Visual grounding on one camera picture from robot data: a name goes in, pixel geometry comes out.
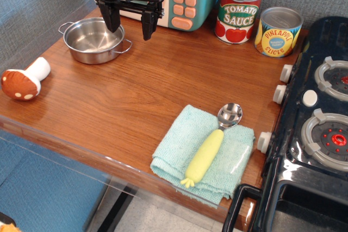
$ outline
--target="pineapple illustration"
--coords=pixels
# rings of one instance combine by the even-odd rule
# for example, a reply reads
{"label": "pineapple illustration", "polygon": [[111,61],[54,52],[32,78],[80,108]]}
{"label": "pineapple illustration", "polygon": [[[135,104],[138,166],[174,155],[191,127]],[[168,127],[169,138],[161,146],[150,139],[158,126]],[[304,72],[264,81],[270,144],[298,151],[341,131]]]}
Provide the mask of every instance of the pineapple illustration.
{"label": "pineapple illustration", "polygon": [[256,35],[256,38],[255,38],[255,47],[256,49],[262,53],[263,52],[263,49],[262,49],[262,36],[263,34],[266,32],[267,30],[267,26],[262,23],[262,21],[259,22],[259,28],[257,30],[257,35]]}
{"label": "pineapple illustration", "polygon": [[286,57],[287,55],[291,54],[295,45],[296,45],[296,42],[297,42],[297,38],[299,37],[299,34],[300,34],[300,27],[299,28],[295,28],[294,30],[291,31],[291,33],[293,34],[294,36],[294,39],[293,39],[293,43],[292,45],[289,47],[289,49],[284,53],[284,56]]}

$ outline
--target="pineapple slices can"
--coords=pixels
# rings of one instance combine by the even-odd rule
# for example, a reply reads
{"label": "pineapple slices can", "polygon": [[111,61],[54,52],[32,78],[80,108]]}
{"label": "pineapple slices can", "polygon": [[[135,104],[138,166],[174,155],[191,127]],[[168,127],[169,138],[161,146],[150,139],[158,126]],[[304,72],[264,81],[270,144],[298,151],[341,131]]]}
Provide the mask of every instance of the pineapple slices can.
{"label": "pineapple slices can", "polygon": [[260,16],[255,48],[269,57],[286,57],[293,52],[302,24],[303,17],[296,10],[265,9]]}
{"label": "pineapple slices can", "polygon": [[220,0],[215,34],[227,43],[244,43],[251,37],[261,0]]}

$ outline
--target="floor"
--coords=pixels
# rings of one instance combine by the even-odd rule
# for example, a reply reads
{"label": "floor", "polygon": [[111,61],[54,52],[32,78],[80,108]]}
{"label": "floor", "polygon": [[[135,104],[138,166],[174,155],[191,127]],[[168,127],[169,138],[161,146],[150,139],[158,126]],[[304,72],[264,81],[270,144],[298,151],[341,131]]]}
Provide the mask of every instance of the floor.
{"label": "floor", "polygon": [[[119,190],[108,188],[88,232],[98,231],[120,194]],[[114,232],[220,232],[223,224],[164,198],[137,191],[114,226]]]}

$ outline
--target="metal spoon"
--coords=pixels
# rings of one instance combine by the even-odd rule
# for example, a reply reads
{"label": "metal spoon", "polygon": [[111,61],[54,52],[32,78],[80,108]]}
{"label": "metal spoon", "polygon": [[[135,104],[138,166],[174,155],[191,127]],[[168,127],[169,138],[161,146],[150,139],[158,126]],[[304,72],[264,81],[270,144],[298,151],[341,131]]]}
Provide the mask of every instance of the metal spoon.
{"label": "metal spoon", "polygon": [[217,115],[219,128],[214,130],[200,146],[185,172],[185,179],[180,181],[187,189],[190,186],[194,187],[202,180],[220,149],[224,136],[223,131],[236,126],[242,115],[243,111],[236,103],[226,104],[220,109]]}
{"label": "metal spoon", "polygon": [[219,129],[225,130],[227,128],[236,126],[243,116],[243,111],[239,104],[228,103],[224,105],[217,115],[219,121]]}

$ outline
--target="light blue towel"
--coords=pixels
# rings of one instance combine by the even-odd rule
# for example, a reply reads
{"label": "light blue towel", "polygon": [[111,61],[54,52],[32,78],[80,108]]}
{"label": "light blue towel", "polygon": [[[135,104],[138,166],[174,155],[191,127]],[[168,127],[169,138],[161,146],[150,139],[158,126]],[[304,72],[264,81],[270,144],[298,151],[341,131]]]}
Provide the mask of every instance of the light blue towel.
{"label": "light blue towel", "polygon": [[195,187],[186,189],[180,184],[185,178],[191,159],[206,137],[218,127],[216,116],[187,105],[152,155],[152,171],[174,186],[182,188],[183,190],[179,190],[181,193],[205,204],[214,206],[211,203],[218,205],[223,197],[232,198],[255,140],[254,131],[241,125],[224,131],[225,137],[219,152]]}

